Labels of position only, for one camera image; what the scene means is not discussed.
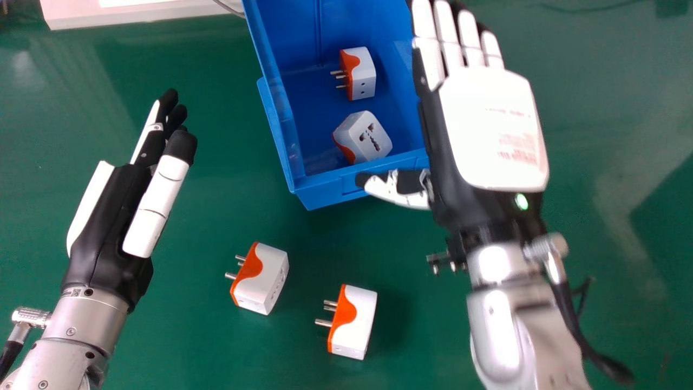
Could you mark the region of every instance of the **blue plastic bin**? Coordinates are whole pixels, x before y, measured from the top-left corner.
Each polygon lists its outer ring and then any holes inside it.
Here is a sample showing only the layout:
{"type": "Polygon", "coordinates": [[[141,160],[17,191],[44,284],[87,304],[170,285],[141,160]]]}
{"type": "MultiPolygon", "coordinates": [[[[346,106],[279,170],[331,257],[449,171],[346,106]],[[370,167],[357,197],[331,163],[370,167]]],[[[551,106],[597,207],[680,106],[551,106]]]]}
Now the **blue plastic bin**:
{"type": "Polygon", "coordinates": [[[306,209],[364,196],[358,172],[428,167],[412,82],[412,30],[404,0],[243,0],[264,77],[258,80],[289,191],[306,209]],[[339,50],[366,46],[373,98],[349,101],[330,71],[339,50]],[[372,111],[392,139],[383,159],[350,165],[332,132],[372,111]]]}

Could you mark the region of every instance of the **robotic hand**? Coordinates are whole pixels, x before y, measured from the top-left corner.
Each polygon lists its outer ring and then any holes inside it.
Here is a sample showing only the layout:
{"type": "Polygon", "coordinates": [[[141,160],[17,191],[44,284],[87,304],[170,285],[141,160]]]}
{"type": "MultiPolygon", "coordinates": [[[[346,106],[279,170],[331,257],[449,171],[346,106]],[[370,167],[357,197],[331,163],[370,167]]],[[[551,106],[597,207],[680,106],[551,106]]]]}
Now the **robotic hand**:
{"type": "Polygon", "coordinates": [[[474,365],[487,389],[590,386],[582,359],[633,382],[583,336],[562,257],[568,245],[540,216],[548,161],[529,82],[504,68],[498,41],[458,2],[411,0],[413,72],[430,171],[361,173],[373,196],[431,209],[447,253],[468,270],[474,365]]]}
{"type": "Polygon", "coordinates": [[[100,389],[108,359],[146,293],[151,253],[193,164],[198,141],[182,125],[178,93],[152,106],[129,164],[99,162],[67,233],[69,267],[52,313],[19,307],[0,357],[2,389],[100,389]],[[5,378],[29,331],[44,329],[5,378]]]}

